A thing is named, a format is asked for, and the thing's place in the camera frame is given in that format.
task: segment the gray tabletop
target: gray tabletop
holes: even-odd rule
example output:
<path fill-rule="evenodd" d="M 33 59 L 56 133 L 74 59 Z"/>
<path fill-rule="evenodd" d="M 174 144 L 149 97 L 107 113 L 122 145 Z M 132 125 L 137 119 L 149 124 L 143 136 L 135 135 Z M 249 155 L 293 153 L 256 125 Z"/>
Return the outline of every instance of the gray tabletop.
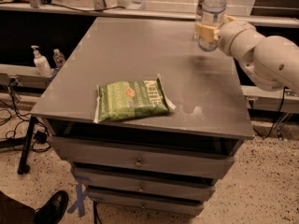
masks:
<path fill-rule="evenodd" d="M 44 119 L 93 122 L 96 85 L 156 78 L 177 107 L 169 116 L 107 125 L 253 138 L 232 58 L 203 52 L 193 22 L 97 18 L 31 111 Z"/>

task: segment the snack bag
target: snack bag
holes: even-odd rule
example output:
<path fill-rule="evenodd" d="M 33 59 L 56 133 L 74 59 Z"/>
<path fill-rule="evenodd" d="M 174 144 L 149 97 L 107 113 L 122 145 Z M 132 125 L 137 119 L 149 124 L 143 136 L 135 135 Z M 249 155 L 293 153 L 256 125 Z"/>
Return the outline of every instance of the snack bag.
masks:
<path fill-rule="evenodd" d="M 94 122 L 167 114 L 175 106 L 165 97 L 160 79 L 120 81 L 97 86 Z"/>

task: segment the white pump bottle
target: white pump bottle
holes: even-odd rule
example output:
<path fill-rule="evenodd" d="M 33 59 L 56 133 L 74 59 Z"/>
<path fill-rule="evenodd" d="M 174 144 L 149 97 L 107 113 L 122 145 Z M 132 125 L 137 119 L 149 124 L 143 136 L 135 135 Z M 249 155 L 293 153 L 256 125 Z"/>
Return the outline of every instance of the white pump bottle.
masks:
<path fill-rule="evenodd" d="M 31 46 L 31 48 L 34 50 L 34 63 L 39 74 L 42 77 L 49 77 L 51 75 L 51 69 L 47 58 L 39 53 L 39 46 Z"/>

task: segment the black shoe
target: black shoe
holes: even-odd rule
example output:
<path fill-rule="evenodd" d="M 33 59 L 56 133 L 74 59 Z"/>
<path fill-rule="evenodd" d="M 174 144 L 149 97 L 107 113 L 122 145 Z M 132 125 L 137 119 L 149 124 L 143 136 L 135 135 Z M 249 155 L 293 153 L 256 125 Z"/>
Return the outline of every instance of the black shoe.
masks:
<path fill-rule="evenodd" d="M 57 191 L 35 215 L 35 224 L 57 224 L 64 216 L 68 203 L 65 191 Z"/>

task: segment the speckled floor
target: speckled floor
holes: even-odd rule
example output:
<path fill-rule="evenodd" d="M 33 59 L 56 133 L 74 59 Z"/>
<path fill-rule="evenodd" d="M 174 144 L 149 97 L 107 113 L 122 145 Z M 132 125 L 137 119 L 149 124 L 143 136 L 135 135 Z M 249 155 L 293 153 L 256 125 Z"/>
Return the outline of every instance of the speckled floor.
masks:
<path fill-rule="evenodd" d="M 1 111 L 0 118 L 6 117 L 7 113 Z M 19 122 L 13 119 L 0 126 L 0 138 Z M 271 126 L 257 121 L 252 124 L 263 135 Z M 27 125 L 24 122 L 18 127 L 18 136 L 26 134 Z M 275 133 L 265 140 L 256 136 L 246 141 L 235 155 L 235 164 L 217 182 L 215 193 L 197 217 L 110 204 L 98 205 L 99 216 L 103 224 L 298 224 L 299 127 L 286 124 L 283 135 L 284 141 L 279 141 Z M 19 151 L 11 148 L 0 149 L 1 191 L 34 209 L 59 189 L 69 194 L 68 209 L 75 203 L 77 182 L 70 174 L 70 164 L 61 161 L 53 149 L 46 153 L 31 151 L 27 162 L 31 170 L 27 175 L 17 174 L 20 156 Z M 79 217 L 76 209 L 66 212 L 60 223 L 93 223 L 89 198 L 85 199 L 84 207 L 85 216 Z"/>

